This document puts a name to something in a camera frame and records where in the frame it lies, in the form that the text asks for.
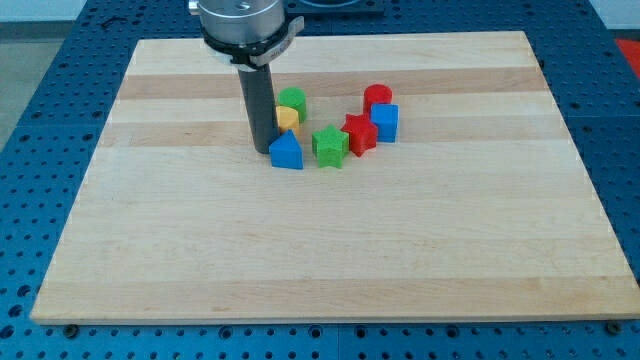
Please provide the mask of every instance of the pegboard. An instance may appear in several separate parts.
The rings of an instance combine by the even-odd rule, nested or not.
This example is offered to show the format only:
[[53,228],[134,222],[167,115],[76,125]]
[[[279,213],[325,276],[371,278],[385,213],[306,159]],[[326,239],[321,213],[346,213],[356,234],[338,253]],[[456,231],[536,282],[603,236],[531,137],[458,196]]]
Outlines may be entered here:
[[[88,0],[0,155],[0,359],[640,358],[640,321],[182,328],[31,322],[136,42],[199,36],[198,19],[183,6]],[[387,0],[383,15],[315,15],[306,23],[304,35],[524,30],[640,277],[640,92],[586,0]]]

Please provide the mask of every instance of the metal cylinder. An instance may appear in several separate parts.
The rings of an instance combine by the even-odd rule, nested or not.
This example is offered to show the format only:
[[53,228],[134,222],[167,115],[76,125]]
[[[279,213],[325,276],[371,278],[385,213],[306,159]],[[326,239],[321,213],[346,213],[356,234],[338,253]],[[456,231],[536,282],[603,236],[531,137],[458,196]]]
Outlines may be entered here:
[[257,71],[238,71],[238,75],[253,145],[259,153],[268,154],[269,145],[280,135],[269,65],[264,65]]
[[227,44],[260,42],[285,21],[282,0],[199,0],[198,8],[202,27]]

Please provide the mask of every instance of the blue block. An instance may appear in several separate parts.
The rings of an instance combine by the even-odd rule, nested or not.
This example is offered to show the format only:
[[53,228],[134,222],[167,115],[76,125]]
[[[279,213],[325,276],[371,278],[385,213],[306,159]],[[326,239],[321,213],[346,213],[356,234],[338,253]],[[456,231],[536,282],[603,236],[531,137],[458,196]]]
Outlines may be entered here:
[[302,170],[302,147],[291,130],[269,145],[269,154],[273,167]]
[[398,132],[398,105],[373,104],[371,121],[378,127],[379,142],[396,142]]

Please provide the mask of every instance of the wooden board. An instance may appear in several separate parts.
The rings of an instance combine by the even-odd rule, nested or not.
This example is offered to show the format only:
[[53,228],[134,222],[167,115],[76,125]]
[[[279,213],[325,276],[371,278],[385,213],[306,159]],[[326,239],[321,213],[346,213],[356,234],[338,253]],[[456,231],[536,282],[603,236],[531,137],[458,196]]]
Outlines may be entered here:
[[[640,291],[521,32],[296,39],[305,170],[250,143],[201,40],[141,41],[31,314],[42,324],[633,318]],[[398,143],[310,134],[390,85]]]

